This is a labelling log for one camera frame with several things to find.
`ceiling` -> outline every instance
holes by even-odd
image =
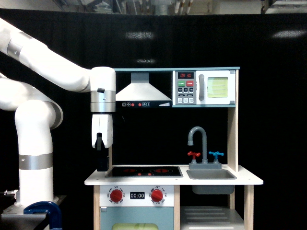
[[[0,8],[142,15],[307,12],[307,0],[0,0]]]

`digital display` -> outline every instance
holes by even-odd
[[[131,192],[130,193],[130,199],[131,200],[144,200],[145,199],[145,193],[144,192]]]
[[[178,79],[194,79],[194,73],[188,73],[188,72],[179,72],[178,73]]]

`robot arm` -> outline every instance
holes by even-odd
[[[84,69],[54,53],[8,22],[0,19],[0,51],[66,90],[91,91],[92,146],[113,143],[112,112],[115,112],[115,71],[108,67]]]
[[[50,130],[61,124],[62,109],[35,87],[6,78],[1,73],[0,109],[16,111],[20,185],[18,206],[53,200]]]

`red knob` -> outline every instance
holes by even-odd
[[[155,189],[152,192],[152,200],[154,202],[160,202],[163,199],[163,193],[159,189]]]
[[[110,198],[113,202],[119,202],[123,198],[123,193],[120,190],[115,189],[111,192]]]
[[[201,155],[201,153],[200,152],[195,153],[195,152],[192,152],[192,151],[188,152],[188,156],[191,156],[191,155],[193,156],[193,160],[195,160],[196,157],[199,157]]]

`sink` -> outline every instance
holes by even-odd
[[[193,180],[235,180],[236,177],[224,169],[189,169],[187,174]],[[232,194],[234,185],[192,185],[195,194]]]
[[[193,180],[234,180],[236,177],[225,169],[189,169],[187,174]]]

